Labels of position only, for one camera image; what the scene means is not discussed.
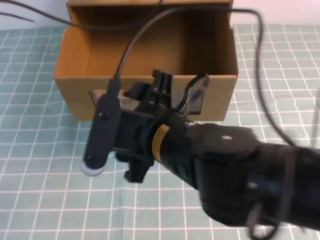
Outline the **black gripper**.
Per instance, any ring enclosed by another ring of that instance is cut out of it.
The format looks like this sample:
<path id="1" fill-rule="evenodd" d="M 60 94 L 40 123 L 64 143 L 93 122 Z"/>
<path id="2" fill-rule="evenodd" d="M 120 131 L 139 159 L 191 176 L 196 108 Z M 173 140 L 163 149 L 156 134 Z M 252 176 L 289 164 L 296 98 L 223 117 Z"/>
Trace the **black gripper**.
<path id="1" fill-rule="evenodd" d="M 139 103 L 121 115 L 115 145 L 127 152 L 117 151 L 116 157 L 129 164 L 124 176 L 131 183 L 142 183 L 155 162 L 186 183 L 194 183 L 185 121 L 172 108 L 173 76 L 155 69 L 152 77 L 152 84 L 138 82 L 123 93 Z"/>

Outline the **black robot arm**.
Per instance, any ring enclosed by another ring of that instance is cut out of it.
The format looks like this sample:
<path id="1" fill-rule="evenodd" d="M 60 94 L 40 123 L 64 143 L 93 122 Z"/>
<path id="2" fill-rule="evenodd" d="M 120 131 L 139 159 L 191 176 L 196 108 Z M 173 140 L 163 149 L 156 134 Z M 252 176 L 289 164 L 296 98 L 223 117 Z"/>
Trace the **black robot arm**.
<path id="1" fill-rule="evenodd" d="M 320 228 L 320 152 L 298 145 L 263 143 L 247 127 L 199 124 L 180 110 L 206 74 L 186 86 L 177 107 L 171 104 L 172 76 L 156 70 L 153 83 L 138 82 L 124 96 L 138 101 L 121 115 L 116 153 L 129 164 L 125 178 L 143 182 L 154 163 L 199 193 L 204 212 L 231 227 L 246 227 L 256 240 L 256 225 L 268 225 L 271 239 L 281 223 Z"/>

